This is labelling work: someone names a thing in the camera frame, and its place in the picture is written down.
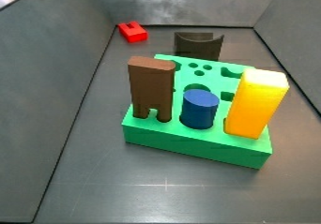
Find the blue cylinder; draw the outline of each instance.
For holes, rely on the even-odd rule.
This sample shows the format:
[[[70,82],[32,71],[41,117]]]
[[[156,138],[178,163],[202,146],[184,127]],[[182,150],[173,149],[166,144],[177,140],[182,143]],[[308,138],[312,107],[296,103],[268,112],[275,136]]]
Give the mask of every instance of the blue cylinder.
[[[216,94],[201,89],[186,91],[181,113],[181,122],[193,129],[208,129],[213,126],[213,120],[220,104]]]

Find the dark brown block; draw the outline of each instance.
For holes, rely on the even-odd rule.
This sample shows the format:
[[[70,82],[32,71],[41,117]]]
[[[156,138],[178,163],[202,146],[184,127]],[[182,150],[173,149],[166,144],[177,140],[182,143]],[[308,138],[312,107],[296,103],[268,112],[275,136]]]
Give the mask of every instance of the dark brown block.
[[[176,33],[176,55],[218,61],[225,35],[213,38],[213,33]]]
[[[173,87],[176,64],[144,56],[129,61],[130,91],[134,117],[148,118],[150,108],[158,110],[157,119],[172,119]]]

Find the toy block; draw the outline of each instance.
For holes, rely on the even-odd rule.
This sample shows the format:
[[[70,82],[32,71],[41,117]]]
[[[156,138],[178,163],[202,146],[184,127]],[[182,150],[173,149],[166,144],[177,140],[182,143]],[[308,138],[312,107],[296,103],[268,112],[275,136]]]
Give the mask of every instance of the toy block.
[[[182,124],[194,129],[210,128],[220,98],[216,94],[202,89],[186,91],[184,98],[182,114],[180,116]]]
[[[288,90],[284,73],[246,69],[226,118],[226,132],[259,139]]]
[[[130,22],[129,24],[118,24],[119,32],[125,36],[127,42],[137,42],[146,40],[149,37],[146,29],[138,22]]]
[[[218,61],[225,35],[213,33],[174,33],[174,52],[178,56]]]
[[[172,119],[176,64],[172,61],[134,56],[129,61],[133,116],[148,118],[157,109],[160,122]]]
[[[260,169],[272,155],[269,129],[265,127],[257,140],[225,132],[225,119],[240,79],[221,75],[222,68],[240,74],[253,67],[162,54],[157,54],[156,59],[170,60],[177,66],[172,120],[161,123],[154,109],[146,119],[134,118],[130,105],[122,123],[126,142]],[[213,126],[208,129],[189,128],[180,121],[184,95],[192,89],[230,97],[220,99]]]

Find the gray wall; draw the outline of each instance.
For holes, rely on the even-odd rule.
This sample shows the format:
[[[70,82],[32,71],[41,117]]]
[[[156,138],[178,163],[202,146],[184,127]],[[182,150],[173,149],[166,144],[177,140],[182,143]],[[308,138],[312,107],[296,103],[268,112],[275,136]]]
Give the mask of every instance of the gray wall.
[[[113,20],[253,27],[272,0],[102,0]]]
[[[273,0],[255,29],[321,112],[321,0]]]
[[[34,218],[113,28],[94,0],[0,12],[0,222]]]

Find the round hole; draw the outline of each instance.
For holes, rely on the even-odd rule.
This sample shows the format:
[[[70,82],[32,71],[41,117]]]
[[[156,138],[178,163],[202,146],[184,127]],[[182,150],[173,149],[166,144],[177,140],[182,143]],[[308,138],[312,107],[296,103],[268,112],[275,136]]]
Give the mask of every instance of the round hole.
[[[197,67],[198,67],[198,65],[197,65],[196,63],[189,63],[189,66],[190,66],[192,68],[197,68]]]
[[[201,77],[205,75],[205,72],[202,70],[196,70],[194,74]]]
[[[212,66],[210,65],[204,65],[204,69],[205,70],[212,70]]]
[[[182,64],[178,63],[177,61],[172,60],[176,64],[176,71],[180,71],[181,70],[181,67],[182,67]]]
[[[185,88],[185,92],[192,89],[201,89],[201,90],[212,92],[210,88],[206,85],[202,85],[200,83],[193,83],[193,84],[188,85]]]

